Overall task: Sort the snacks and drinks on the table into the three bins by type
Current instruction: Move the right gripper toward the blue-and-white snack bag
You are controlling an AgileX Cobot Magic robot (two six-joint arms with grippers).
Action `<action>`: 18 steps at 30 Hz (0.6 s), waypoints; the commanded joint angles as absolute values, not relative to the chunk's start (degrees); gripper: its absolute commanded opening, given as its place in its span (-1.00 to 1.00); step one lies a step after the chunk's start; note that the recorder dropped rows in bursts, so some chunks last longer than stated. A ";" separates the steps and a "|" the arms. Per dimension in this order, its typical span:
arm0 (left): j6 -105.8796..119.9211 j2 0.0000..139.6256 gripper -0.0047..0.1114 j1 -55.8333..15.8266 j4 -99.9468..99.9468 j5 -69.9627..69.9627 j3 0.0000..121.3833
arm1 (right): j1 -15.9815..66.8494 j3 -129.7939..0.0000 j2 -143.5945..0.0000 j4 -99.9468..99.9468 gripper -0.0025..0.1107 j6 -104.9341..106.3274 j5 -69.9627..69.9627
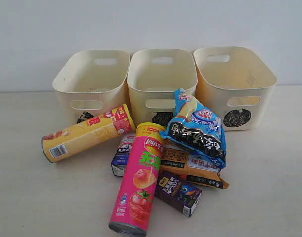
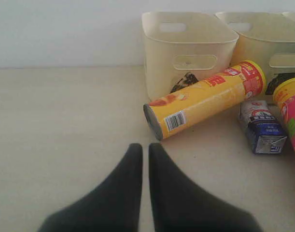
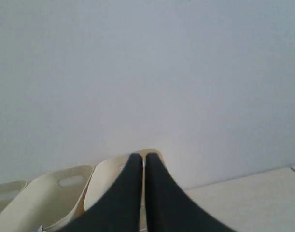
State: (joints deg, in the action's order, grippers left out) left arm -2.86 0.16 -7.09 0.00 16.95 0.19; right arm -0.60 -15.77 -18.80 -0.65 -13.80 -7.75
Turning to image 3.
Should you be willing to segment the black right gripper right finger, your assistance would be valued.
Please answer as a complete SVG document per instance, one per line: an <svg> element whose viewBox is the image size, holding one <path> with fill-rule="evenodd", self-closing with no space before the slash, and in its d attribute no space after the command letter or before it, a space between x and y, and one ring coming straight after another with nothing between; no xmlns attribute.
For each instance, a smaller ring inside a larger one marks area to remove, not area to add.
<svg viewBox="0 0 295 232"><path fill-rule="evenodd" d="M145 210L149 232L229 232L174 181L157 153L145 159Z"/></svg>

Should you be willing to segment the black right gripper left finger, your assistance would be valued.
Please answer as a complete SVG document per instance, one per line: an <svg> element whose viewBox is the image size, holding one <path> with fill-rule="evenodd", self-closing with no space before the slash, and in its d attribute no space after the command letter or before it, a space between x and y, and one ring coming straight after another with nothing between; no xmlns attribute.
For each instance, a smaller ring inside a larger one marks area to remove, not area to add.
<svg viewBox="0 0 295 232"><path fill-rule="evenodd" d="M60 232L137 232L142 197L142 157L129 156L125 167L93 206Z"/></svg>

